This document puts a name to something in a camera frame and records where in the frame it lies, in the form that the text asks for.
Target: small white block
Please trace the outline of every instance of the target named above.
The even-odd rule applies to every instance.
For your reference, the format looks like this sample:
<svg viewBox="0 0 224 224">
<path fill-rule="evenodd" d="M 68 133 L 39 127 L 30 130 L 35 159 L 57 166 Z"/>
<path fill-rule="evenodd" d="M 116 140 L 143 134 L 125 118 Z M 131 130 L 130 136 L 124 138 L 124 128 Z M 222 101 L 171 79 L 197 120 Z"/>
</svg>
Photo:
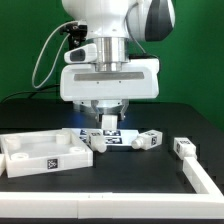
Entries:
<svg viewBox="0 0 224 224">
<path fill-rule="evenodd" d="M 5 170 L 5 155 L 0 154 L 0 176 L 2 175 L 4 170 Z"/>
<path fill-rule="evenodd" d="M 103 115 L 101 129 L 105 131 L 116 131 L 117 130 L 117 116 Z"/>
<path fill-rule="evenodd" d="M 87 144 L 93 151 L 104 153 L 107 150 L 107 145 L 104 135 L 98 130 L 87 131 Z"/>
<path fill-rule="evenodd" d="M 18 150 L 21 148 L 21 141 L 18 135 L 11 135 L 5 137 L 5 142 L 9 150 Z"/>
<path fill-rule="evenodd" d="M 197 159 L 196 146 L 188 138 L 174 138 L 173 150 L 181 160 L 184 160 L 184 157 Z"/>
<path fill-rule="evenodd" d="M 162 144 L 163 133 L 160 131 L 147 131 L 141 133 L 132 141 L 132 148 L 148 150 Z"/>
<path fill-rule="evenodd" d="M 61 130 L 56 133 L 56 143 L 59 145 L 68 145 L 71 141 L 69 130 Z"/>
</svg>

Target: open white container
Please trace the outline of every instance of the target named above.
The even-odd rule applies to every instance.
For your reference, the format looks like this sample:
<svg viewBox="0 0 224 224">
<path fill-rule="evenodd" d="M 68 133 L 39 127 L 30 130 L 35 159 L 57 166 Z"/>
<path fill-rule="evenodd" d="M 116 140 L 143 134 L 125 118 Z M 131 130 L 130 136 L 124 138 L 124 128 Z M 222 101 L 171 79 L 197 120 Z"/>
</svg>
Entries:
<svg viewBox="0 0 224 224">
<path fill-rule="evenodd" d="M 8 177 L 93 165 L 93 152 L 70 129 L 0 136 Z"/>
<path fill-rule="evenodd" d="M 39 132 L 36 133 L 37 135 L 35 138 L 32 138 L 32 143 L 34 143 L 33 141 L 35 140 L 35 144 L 37 145 L 48 145 L 49 143 L 49 145 L 52 144 L 52 146 L 57 146 L 55 143 L 57 131 L 44 132 L 46 139 L 51 139 L 44 143 L 43 135 L 38 135 L 38 133 Z M 70 134 L 72 144 L 63 146 L 66 146 L 67 149 L 70 149 L 69 146 L 72 146 L 71 151 L 76 151 L 76 148 L 73 148 L 74 144 L 79 144 L 80 140 L 77 135 L 72 134 L 71 132 Z M 33 133 L 18 135 L 23 138 L 21 141 L 21 148 L 23 148 L 26 142 L 25 139 L 30 139 L 30 136 L 33 136 Z M 15 169 L 16 165 L 20 165 L 20 169 L 21 167 L 26 168 L 25 170 L 21 169 L 20 174 L 22 171 L 25 173 L 25 171 L 30 169 L 27 166 L 30 165 L 31 162 L 28 163 L 28 161 L 35 161 L 35 158 L 10 161 L 10 154 L 7 152 L 8 146 L 6 146 L 5 141 L 6 136 L 10 135 L 1 136 L 1 142 L 3 146 L 2 148 L 4 148 L 6 154 L 7 169 L 10 170 L 9 168 L 11 168 L 12 171 L 12 168 Z M 66 143 L 66 137 L 63 138 L 60 134 L 58 140 L 58 143 Z M 18 147 L 16 147 L 19 145 L 20 144 L 15 143 L 15 153 L 16 150 L 19 150 Z M 87 163 L 85 159 L 83 160 L 86 161 L 87 165 L 90 165 L 92 162 L 90 159 L 92 152 L 88 147 L 85 149 L 86 153 L 89 153 L 87 160 L 89 163 Z M 68 155 L 69 158 L 72 157 L 68 152 L 61 155 L 61 158 L 63 158 L 60 160 L 61 164 L 65 161 L 67 163 L 66 159 Z M 59 158 L 60 155 L 49 155 L 44 158 L 39 157 L 36 159 L 41 163 L 42 161 L 46 162 L 47 159 L 54 159 L 56 158 L 55 156 L 58 156 L 57 158 Z M 74 156 L 74 158 L 87 158 L 82 154 L 78 155 L 78 153 Z M 73 165 L 73 167 L 78 168 L 84 164 L 79 163 L 78 165 Z M 0 207 L 0 217 L 74 219 L 224 219 L 224 196 L 194 157 L 184 157 L 183 172 L 195 189 L 196 194 L 0 192 L 0 202 L 3 205 Z"/>
</svg>

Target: white block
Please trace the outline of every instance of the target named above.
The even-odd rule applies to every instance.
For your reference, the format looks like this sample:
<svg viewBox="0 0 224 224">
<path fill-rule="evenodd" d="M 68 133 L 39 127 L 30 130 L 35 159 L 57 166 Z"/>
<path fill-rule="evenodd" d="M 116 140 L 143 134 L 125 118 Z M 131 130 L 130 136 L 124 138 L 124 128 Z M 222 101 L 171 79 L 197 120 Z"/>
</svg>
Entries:
<svg viewBox="0 0 224 224">
<path fill-rule="evenodd" d="M 221 191 L 194 157 L 184 158 L 183 172 L 197 194 L 223 196 Z"/>
<path fill-rule="evenodd" d="M 184 160 L 184 157 L 197 159 L 196 146 L 188 138 L 174 138 L 173 150 L 181 160 Z"/>
<path fill-rule="evenodd" d="M 5 155 L 0 154 L 0 176 L 2 175 L 4 170 L 5 170 Z"/>
<path fill-rule="evenodd" d="M 93 165 L 92 150 L 70 129 L 18 134 L 21 147 L 16 152 L 7 144 L 7 139 L 10 136 L 0 136 L 1 146 L 6 158 L 8 177 Z"/>
<path fill-rule="evenodd" d="M 86 142 L 93 151 L 104 153 L 107 150 L 105 137 L 99 130 L 87 131 Z"/>
<path fill-rule="evenodd" d="M 5 138 L 9 150 L 18 150 L 21 148 L 21 140 L 18 135 L 10 135 Z"/>
<path fill-rule="evenodd" d="M 134 149 L 148 150 L 162 144 L 163 133 L 155 130 L 141 133 L 132 141 Z"/>
<path fill-rule="evenodd" d="M 117 130 L 117 116 L 103 115 L 101 129 L 105 131 L 116 131 Z"/>
<path fill-rule="evenodd" d="M 1 192 L 1 218 L 224 219 L 209 194 Z"/>
</svg>

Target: white frame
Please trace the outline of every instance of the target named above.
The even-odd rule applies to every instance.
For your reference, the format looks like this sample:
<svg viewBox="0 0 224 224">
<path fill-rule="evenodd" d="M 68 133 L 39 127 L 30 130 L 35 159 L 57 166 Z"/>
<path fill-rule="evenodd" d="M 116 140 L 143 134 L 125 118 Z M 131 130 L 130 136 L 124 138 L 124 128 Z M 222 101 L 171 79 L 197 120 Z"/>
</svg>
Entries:
<svg viewBox="0 0 224 224">
<path fill-rule="evenodd" d="M 197 194 L 0 193 L 4 218 L 224 219 L 224 197 L 193 157 L 183 172 Z"/>
</svg>

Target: white plastic part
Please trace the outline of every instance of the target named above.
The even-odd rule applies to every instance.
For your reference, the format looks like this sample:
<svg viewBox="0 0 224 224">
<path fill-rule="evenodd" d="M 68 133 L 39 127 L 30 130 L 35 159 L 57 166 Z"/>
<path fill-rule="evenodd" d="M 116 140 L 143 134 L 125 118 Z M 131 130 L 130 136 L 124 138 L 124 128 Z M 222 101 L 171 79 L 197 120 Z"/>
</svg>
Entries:
<svg viewBox="0 0 224 224">
<path fill-rule="evenodd" d="M 181 160 L 185 157 L 197 159 L 196 146 L 188 138 L 174 138 L 173 150 Z"/>
<path fill-rule="evenodd" d="M 107 150 L 105 137 L 103 136 L 101 131 L 87 131 L 87 144 L 93 151 L 104 153 Z"/>
<path fill-rule="evenodd" d="M 97 73 L 93 64 L 68 65 L 62 71 L 61 97 L 64 101 L 156 98 L 158 72 L 158 59 L 132 60 L 115 74 Z"/>
<path fill-rule="evenodd" d="M 194 157 L 185 157 L 183 172 L 197 194 L 223 196 L 214 182 Z"/>
<path fill-rule="evenodd" d="M 71 133 L 69 130 L 61 130 L 56 133 L 56 143 L 58 145 L 68 145 L 71 142 Z"/>
<path fill-rule="evenodd" d="M 103 115 L 101 129 L 105 131 L 116 131 L 117 120 L 118 117 L 116 115 Z"/>
<path fill-rule="evenodd" d="M 15 153 L 11 155 L 12 161 L 26 160 L 26 159 L 29 159 L 29 154 L 27 153 Z"/>
<path fill-rule="evenodd" d="M 74 52 L 80 52 L 80 51 L 82 51 L 84 53 L 85 60 L 78 61 L 78 58 L 76 59 L 76 61 L 71 60 L 71 55 Z M 96 59 L 97 59 L 96 44 L 87 44 L 83 47 L 79 47 L 74 50 L 68 51 L 64 55 L 64 60 L 68 64 L 89 63 L 89 62 L 94 62 Z"/>
<path fill-rule="evenodd" d="M 64 9 L 76 20 L 86 20 L 87 40 L 98 37 L 125 37 L 125 16 L 129 0 L 62 0 Z"/>
<path fill-rule="evenodd" d="M 147 131 L 141 133 L 132 141 L 132 148 L 148 150 L 162 144 L 163 133 L 160 131 Z"/>
<path fill-rule="evenodd" d="M 21 141 L 18 135 L 11 135 L 5 138 L 9 150 L 18 150 L 21 148 Z"/>
<path fill-rule="evenodd" d="M 132 36 L 138 41 L 145 41 L 146 21 L 152 0 L 137 1 L 138 6 L 129 15 L 129 25 Z"/>
<path fill-rule="evenodd" d="M 1 147 L 6 158 L 8 177 L 48 173 L 93 165 L 92 150 L 70 129 L 20 133 L 18 136 L 21 141 L 21 148 L 16 153 L 9 149 L 6 142 L 6 139 L 10 136 L 14 135 L 0 136 Z M 73 147 L 82 148 L 82 150 L 74 150 Z"/>
<path fill-rule="evenodd" d="M 5 155 L 0 154 L 0 176 L 5 171 Z"/>
<path fill-rule="evenodd" d="M 184 158 L 183 172 L 198 194 L 1 192 L 0 217 L 224 219 L 224 197 L 195 158 Z"/>
</svg>

